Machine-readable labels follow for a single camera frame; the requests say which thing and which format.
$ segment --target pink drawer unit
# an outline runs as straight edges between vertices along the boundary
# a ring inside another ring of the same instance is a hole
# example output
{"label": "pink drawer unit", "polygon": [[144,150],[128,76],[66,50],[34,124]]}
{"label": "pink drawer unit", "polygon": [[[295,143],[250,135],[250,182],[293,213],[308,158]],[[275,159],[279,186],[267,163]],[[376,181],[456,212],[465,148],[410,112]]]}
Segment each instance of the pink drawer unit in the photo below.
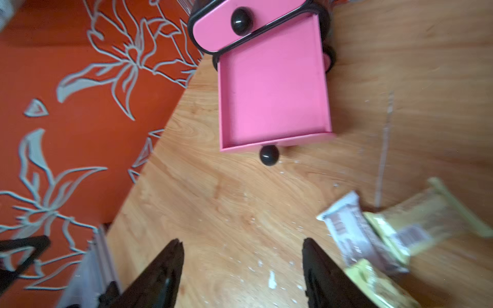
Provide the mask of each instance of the pink drawer unit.
{"label": "pink drawer unit", "polygon": [[213,55],[222,152],[258,151],[267,166],[278,146],[335,137],[325,75],[335,52],[323,44],[327,10],[305,0],[197,1],[188,31]]}

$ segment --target wood grain surface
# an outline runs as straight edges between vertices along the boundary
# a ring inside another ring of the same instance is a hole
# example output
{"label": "wood grain surface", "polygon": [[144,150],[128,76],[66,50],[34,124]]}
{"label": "wood grain surface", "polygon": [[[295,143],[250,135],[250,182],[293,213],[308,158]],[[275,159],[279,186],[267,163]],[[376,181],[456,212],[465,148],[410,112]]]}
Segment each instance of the wood grain surface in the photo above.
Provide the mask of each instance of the wood grain surface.
{"label": "wood grain surface", "polygon": [[[430,176],[493,225],[492,16],[490,0],[336,8],[327,85],[338,137],[285,149],[271,168],[258,153],[219,153],[206,56],[108,234],[123,284],[179,238],[177,307],[306,307],[303,239],[343,265],[315,216],[353,189],[363,209],[395,205]],[[492,255],[491,240],[447,240],[398,283],[423,307],[492,307]]]}

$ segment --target orange wallpaper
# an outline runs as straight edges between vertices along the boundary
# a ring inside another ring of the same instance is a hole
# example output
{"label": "orange wallpaper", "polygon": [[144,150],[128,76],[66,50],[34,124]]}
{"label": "orange wallpaper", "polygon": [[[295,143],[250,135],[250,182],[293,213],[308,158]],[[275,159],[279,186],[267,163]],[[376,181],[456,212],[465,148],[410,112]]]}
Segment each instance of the orange wallpaper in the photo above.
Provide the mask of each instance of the orange wallpaper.
{"label": "orange wallpaper", "polygon": [[115,217],[202,57],[187,19],[175,0],[28,0],[0,34],[0,239],[52,241],[0,307],[53,307]]}

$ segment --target white paint chip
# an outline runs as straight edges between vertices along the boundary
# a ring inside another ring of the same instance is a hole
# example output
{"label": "white paint chip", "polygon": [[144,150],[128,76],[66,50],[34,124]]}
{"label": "white paint chip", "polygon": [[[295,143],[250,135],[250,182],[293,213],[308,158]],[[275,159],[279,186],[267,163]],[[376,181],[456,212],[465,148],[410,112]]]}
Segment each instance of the white paint chip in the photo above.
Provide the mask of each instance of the white paint chip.
{"label": "white paint chip", "polygon": [[276,287],[277,287],[276,274],[274,274],[274,271],[271,271],[271,274],[269,276],[269,288],[275,289]]}

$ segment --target snack bar wrapper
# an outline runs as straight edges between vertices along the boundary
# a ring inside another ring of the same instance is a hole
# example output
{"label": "snack bar wrapper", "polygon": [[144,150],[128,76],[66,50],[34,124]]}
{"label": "snack bar wrapper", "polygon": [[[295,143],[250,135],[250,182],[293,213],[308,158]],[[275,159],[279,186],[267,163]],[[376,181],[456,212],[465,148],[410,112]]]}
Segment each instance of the snack bar wrapper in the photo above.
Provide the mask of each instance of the snack bar wrapper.
{"label": "snack bar wrapper", "polygon": [[407,273],[378,238],[359,208],[359,196],[351,191],[317,216],[323,220],[347,266],[367,259],[388,275]]}
{"label": "snack bar wrapper", "polygon": [[362,259],[344,270],[351,281],[379,308],[421,308],[406,290]]}
{"label": "snack bar wrapper", "polygon": [[379,213],[363,215],[404,266],[411,256],[450,237],[474,232],[493,237],[493,230],[456,199],[437,178],[430,188]]}

